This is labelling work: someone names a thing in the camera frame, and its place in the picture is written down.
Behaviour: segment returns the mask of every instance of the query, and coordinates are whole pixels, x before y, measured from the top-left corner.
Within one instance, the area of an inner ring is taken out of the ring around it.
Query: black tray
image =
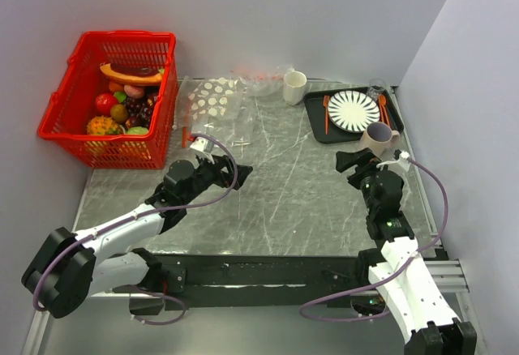
[[[323,107],[324,96],[328,95],[331,97],[335,93],[342,92],[343,90],[356,90],[358,92],[366,94],[367,87],[309,92],[305,94],[305,96],[303,97],[305,108],[307,108],[308,119],[310,120],[311,130],[313,130],[314,137],[318,142],[324,144],[353,142],[355,140],[359,140],[362,136],[362,134],[354,134],[342,130],[341,128],[333,124],[331,120],[328,121],[328,134],[326,135],[324,132],[324,116],[326,114],[325,109]],[[398,112],[395,109],[395,105],[391,101],[391,97],[389,96],[388,92],[385,91],[384,94],[387,100],[386,109],[388,110],[390,126],[392,129],[402,133],[402,131],[404,130],[404,123],[400,119],[400,116],[398,116]]]

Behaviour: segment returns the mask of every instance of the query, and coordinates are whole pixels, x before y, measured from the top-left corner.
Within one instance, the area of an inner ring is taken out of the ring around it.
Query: plastic bag
[[[248,95],[268,96],[283,86],[283,78],[290,71],[294,71],[294,68],[286,65],[278,66],[271,71],[238,68],[231,72],[235,79],[245,87]]]
[[[216,120],[233,120],[238,116],[242,92],[236,90],[233,79],[207,79],[204,81],[184,77],[178,89],[175,106],[177,128]]]
[[[252,143],[256,119],[254,98],[244,95],[236,118],[222,121],[206,115],[193,125],[191,131],[214,136],[228,147],[245,146]]]

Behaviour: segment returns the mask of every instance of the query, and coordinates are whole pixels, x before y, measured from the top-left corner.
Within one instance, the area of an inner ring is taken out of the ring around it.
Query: clear glass
[[[370,87],[367,89],[367,96],[373,101],[379,99],[379,94],[386,90],[386,83],[382,79],[372,79],[370,81]]]

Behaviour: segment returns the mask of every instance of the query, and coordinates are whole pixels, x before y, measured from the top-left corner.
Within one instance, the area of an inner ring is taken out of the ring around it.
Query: plate
[[[328,104],[333,124],[348,132],[364,132],[372,122],[380,120],[379,106],[364,93],[346,90],[333,95]]]

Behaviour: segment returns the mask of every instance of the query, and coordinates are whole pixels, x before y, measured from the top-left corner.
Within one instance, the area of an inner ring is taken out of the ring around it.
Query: plastic basket
[[[145,31],[87,32],[79,39],[59,89],[50,97],[38,134],[86,165],[104,169],[161,169],[178,93],[175,35]],[[147,135],[86,135],[97,115],[95,98],[108,91],[103,63],[164,68]]]

